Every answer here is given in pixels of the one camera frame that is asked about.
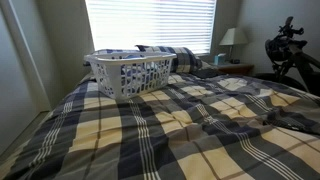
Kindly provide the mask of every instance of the tissue box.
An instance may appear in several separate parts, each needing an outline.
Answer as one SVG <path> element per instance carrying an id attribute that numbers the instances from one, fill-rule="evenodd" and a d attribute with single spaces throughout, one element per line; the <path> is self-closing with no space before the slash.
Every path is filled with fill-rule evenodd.
<path id="1" fill-rule="evenodd" d="M 225 55 L 217 55 L 214 56 L 214 65 L 223 65 L 226 64 L 226 58 Z"/>

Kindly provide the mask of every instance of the doorframe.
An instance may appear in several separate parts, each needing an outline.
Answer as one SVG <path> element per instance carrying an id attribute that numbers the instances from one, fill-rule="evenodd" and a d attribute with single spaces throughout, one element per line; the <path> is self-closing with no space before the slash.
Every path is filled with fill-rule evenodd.
<path id="1" fill-rule="evenodd" d="M 49 111 L 52 107 L 50 106 L 48 95 L 11 0 L 0 0 L 0 8 L 24 69 L 32 99 L 39 112 Z"/>

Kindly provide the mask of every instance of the table lamp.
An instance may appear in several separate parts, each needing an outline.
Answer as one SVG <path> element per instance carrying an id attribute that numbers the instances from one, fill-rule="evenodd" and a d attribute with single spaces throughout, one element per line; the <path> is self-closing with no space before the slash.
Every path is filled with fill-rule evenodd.
<path id="1" fill-rule="evenodd" d="M 223 36 L 219 45 L 230 46 L 228 61 L 231 61 L 233 46 L 237 44 L 246 44 L 246 43 L 248 43 L 248 40 L 246 35 L 243 33 L 243 31 L 240 28 L 231 28 L 231 29 L 228 29 L 226 34 Z"/>

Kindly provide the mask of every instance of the plaid comforter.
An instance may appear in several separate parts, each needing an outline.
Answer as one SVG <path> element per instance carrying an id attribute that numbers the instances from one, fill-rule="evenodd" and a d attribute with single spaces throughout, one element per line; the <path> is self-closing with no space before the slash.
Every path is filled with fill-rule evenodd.
<path id="1" fill-rule="evenodd" d="M 320 179 L 320 99 L 241 76 L 172 74 L 114 101 L 87 79 L 0 167 L 4 179 Z"/>

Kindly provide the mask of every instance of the window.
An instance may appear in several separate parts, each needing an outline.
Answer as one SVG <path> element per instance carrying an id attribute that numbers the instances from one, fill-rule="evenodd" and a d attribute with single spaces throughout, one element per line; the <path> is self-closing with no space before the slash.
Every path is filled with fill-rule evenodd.
<path id="1" fill-rule="evenodd" d="M 95 49 L 184 46 L 210 53 L 216 0 L 86 0 Z"/>

